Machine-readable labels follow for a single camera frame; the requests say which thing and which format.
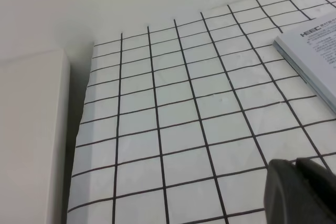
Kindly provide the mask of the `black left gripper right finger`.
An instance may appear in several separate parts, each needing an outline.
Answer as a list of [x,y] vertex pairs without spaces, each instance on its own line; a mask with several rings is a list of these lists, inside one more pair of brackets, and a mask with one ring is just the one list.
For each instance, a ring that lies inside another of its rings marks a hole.
[[335,174],[308,158],[297,158],[295,167],[319,195],[335,195]]

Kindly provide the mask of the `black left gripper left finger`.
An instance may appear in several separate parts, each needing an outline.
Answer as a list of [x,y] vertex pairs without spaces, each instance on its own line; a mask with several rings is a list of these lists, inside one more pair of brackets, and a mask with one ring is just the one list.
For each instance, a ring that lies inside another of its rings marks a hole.
[[269,162],[264,208],[267,223],[335,223],[335,195],[319,195],[284,159]]

